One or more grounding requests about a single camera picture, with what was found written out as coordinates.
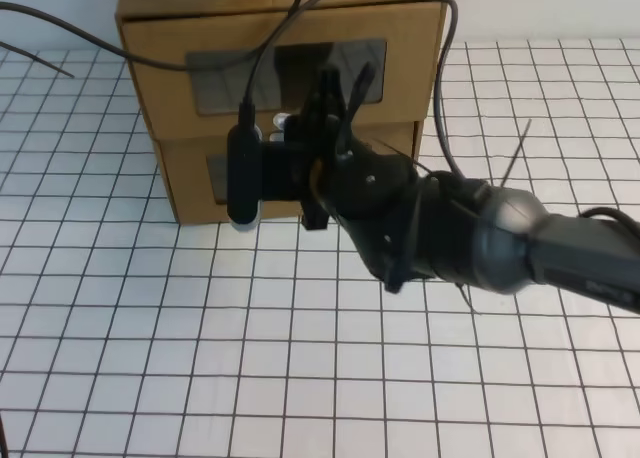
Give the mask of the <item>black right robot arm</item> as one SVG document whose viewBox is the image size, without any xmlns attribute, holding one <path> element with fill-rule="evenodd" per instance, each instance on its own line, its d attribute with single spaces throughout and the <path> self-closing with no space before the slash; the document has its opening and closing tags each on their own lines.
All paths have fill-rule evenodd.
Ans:
<svg viewBox="0 0 640 458">
<path fill-rule="evenodd" d="M 375 75 L 365 65 L 350 96 L 324 68 L 281 140 L 264 143 L 262 196 L 298 201 L 303 224 L 336 221 L 388 292 L 441 279 L 502 294 L 548 284 L 630 312 L 639 309 L 639 226 L 599 207 L 575 217 L 548 212 L 531 193 L 420 175 L 397 151 L 373 151 L 351 127 Z"/>
</svg>

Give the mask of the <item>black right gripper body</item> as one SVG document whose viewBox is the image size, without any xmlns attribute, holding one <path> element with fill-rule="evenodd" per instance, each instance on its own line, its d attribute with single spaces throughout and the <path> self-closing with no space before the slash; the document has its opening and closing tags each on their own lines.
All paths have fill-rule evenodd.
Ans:
<svg viewBox="0 0 640 458">
<path fill-rule="evenodd" d="M 378 154 L 356 138 L 338 152 L 340 128 L 334 115 L 321 124 L 288 117 L 283 139 L 262 144 L 263 200 L 299 203 L 308 231 L 335 221 L 388 292 L 434 278 L 418 252 L 426 193 L 413 161 L 402 153 Z"/>
</svg>

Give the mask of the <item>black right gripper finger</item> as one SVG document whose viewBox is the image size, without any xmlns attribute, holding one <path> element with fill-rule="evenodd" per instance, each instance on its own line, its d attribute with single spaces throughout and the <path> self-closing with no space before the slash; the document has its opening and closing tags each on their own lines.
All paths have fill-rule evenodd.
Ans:
<svg viewBox="0 0 640 458">
<path fill-rule="evenodd" d="M 366 62 L 354 81 L 351 95 L 346 107 L 339 131 L 339 142 L 350 143 L 353 137 L 352 122 L 360 106 L 365 102 L 369 88 L 375 78 L 375 67 Z"/>
<path fill-rule="evenodd" d="M 307 117 L 313 125 L 324 125 L 334 117 L 341 121 L 345 115 L 345 100 L 341 75 L 335 66 L 323 67 L 307 98 Z"/>
</svg>

